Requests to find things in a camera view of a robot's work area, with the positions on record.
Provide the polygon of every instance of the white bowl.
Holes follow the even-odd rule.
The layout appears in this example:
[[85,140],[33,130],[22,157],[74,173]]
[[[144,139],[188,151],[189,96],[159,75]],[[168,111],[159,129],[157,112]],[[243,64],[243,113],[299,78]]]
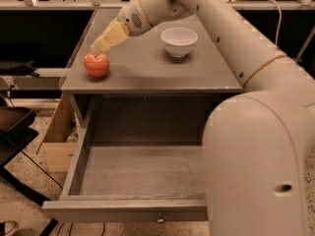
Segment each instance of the white bowl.
[[171,56],[181,58],[195,46],[198,35],[188,28],[169,28],[161,33],[161,39]]

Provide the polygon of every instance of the drawer knob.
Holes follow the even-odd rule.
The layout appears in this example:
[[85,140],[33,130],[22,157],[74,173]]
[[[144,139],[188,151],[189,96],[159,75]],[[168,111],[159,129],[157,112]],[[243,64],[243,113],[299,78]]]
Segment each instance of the drawer knob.
[[165,224],[166,221],[163,219],[163,215],[161,214],[161,212],[158,214],[158,220],[157,220],[157,224]]

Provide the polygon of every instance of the red apple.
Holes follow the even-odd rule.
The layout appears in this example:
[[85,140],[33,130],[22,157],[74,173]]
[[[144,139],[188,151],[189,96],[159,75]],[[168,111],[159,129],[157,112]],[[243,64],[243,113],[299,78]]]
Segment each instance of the red apple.
[[109,59],[103,53],[97,57],[91,53],[87,54],[84,63],[88,73],[96,78],[104,76],[109,70]]

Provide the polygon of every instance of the cardboard box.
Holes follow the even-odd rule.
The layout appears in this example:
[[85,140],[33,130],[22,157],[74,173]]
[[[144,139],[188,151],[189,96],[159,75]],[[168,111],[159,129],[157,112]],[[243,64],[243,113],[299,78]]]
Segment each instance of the cardboard box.
[[67,143],[73,132],[75,114],[67,95],[63,94],[43,138],[41,148],[48,171],[68,171],[77,143]]

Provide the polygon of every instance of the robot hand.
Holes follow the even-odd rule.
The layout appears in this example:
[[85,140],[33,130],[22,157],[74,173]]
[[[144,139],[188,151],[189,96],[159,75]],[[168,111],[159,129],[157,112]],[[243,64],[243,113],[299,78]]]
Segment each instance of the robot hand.
[[125,41],[129,35],[141,35],[161,22],[189,15],[186,7],[173,0],[132,0],[95,40],[91,53],[98,55]]

